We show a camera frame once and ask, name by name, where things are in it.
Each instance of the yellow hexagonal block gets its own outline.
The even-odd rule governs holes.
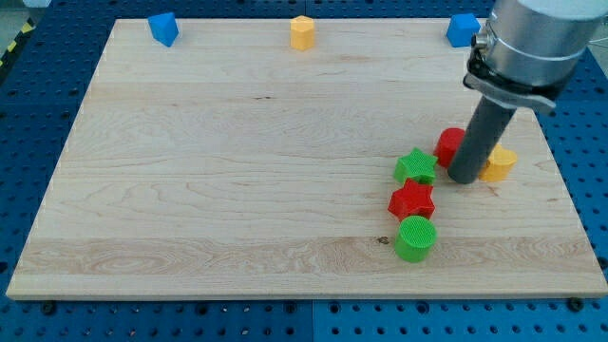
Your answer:
[[[291,21],[292,48],[305,50],[314,47],[314,21],[304,15],[297,16]]]
[[[506,179],[516,162],[517,153],[497,144],[487,158],[485,167],[479,173],[479,179],[482,181],[502,181]]]

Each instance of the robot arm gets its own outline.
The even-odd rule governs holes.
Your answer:
[[[464,84],[483,94],[447,172],[471,183],[520,106],[548,114],[608,0],[497,0],[471,39]]]

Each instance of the blue cube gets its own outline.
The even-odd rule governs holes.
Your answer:
[[[447,39],[455,48],[470,47],[471,37],[481,25],[471,13],[453,15],[447,28]]]
[[[171,47],[175,38],[178,36],[178,23],[175,21],[175,14],[172,12],[153,15],[148,17],[148,24],[152,30],[154,39]]]

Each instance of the wood grain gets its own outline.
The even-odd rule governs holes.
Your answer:
[[[437,168],[439,240],[393,252],[396,158],[464,127],[446,20],[117,21],[7,294],[13,299],[602,296],[606,281],[533,113],[508,180]],[[378,239],[388,237],[389,244]]]

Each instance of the blue pegboard table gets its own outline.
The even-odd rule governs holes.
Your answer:
[[[57,0],[0,88],[0,290],[6,290],[116,18],[487,16],[491,0]],[[600,263],[608,262],[608,81],[589,52],[539,117]],[[577,311],[571,310],[579,304]],[[0,341],[608,340],[608,299],[15,303]]]

